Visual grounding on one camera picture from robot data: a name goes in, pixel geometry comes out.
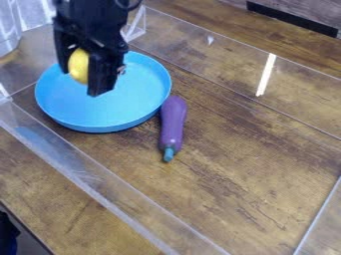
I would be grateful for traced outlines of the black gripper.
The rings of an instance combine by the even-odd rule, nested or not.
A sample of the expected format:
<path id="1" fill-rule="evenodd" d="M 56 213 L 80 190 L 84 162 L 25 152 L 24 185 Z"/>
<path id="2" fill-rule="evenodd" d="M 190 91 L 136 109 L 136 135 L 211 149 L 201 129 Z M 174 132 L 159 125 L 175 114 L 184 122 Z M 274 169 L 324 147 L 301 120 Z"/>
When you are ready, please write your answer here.
<path id="1" fill-rule="evenodd" d="M 115 87 L 126 68 L 128 45 L 122 29 L 134 10 L 132 0 L 52 0 L 53 39 L 61 71 L 69 73 L 68 61 L 77 47 L 90 54 L 88 90 L 96 97 Z"/>

